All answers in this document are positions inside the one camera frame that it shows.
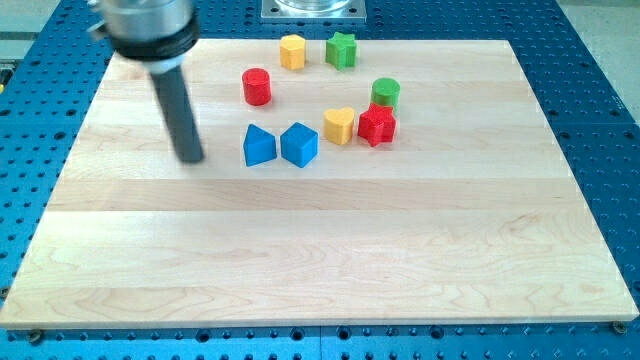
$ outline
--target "yellow hexagon block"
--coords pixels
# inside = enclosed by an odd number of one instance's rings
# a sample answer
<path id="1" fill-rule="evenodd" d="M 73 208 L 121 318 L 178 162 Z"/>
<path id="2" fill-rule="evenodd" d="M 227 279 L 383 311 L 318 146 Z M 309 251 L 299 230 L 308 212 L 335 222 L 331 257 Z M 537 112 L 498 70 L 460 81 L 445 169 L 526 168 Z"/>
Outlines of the yellow hexagon block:
<path id="1" fill-rule="evenodd" d="M 334 144 L 344 145 L 353 136 L 353 119 L 356 111 L 352 108 L 329 109 L 324 112 L 324 137 Z"/>
<path id="2" fill-rule="evenodd" d="M 287 35 L 280 39 L 280 65 L 289 70 L 304 68 L 305 39 L 298 35 Z"/>

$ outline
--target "green cylinder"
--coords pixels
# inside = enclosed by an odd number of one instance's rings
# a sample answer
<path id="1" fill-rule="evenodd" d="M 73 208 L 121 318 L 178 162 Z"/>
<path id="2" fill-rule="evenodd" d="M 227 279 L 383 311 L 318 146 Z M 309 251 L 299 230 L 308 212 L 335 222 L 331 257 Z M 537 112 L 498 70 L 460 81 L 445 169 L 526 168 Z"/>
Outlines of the green cylinder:
<path id="1" fill-rule="evenodd" d="M 400 84 L 391 78 L 380 78 L 373 82 L 371 88 L 371 102 L 382 106 L 393 106 L 393 111 L 398 108 L 398 96 Z"/>

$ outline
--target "red block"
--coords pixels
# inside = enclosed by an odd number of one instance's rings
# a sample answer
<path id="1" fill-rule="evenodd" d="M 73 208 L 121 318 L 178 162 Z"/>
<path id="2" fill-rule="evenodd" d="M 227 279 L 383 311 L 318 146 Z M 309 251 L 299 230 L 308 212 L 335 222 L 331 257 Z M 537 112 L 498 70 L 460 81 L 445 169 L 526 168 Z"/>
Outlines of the red block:
<path id="1" fill-rule="evenodd" d="M 271 101 L 271 81 L 269 73 L 264 69 L 253 68 L 242 74 L 244 99 L 253 106 L 260 106 Z"/>
<path id="2" fill-rule="evenodd" d="M 371 103 L 369 110 L 360 115 L 358 136 L 367 139 L 369 145 L 377 146 L 381 142 L 392 142 L 396 130 L 396 119 L 392 106 L 380 106 Z"/>

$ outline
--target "metal bracket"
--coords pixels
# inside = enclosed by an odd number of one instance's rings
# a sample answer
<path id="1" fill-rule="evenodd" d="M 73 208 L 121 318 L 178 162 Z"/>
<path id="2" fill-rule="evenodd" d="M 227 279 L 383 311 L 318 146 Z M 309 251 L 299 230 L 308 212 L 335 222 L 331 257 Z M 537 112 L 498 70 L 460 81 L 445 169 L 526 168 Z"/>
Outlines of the metal bracket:
<path id="1" fill-rule="evenodd" d="M 367 20 L 365 0 L 347 0 L 337 9 L 327 11 L 302 10 L 285 4 L 282 0 L 262 0 L 262 23 L 287 23 L 296 20 L 306 23 L 348 21 L 364 24 Z"/>

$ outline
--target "red star block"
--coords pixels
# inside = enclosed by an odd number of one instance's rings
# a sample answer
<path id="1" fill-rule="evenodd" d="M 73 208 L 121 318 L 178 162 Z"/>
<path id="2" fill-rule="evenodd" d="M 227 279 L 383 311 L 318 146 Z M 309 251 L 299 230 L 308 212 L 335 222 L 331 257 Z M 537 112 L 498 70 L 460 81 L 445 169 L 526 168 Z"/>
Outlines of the red star block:
<path id="1" fill-rule="evenodd" d="M 371 103 L 369 110 L 360 115 L 358 136 L 367 139 L 371 146 L 392 142 L 395 131 L 396 119 L 393 117 L 392 106 Z"/>

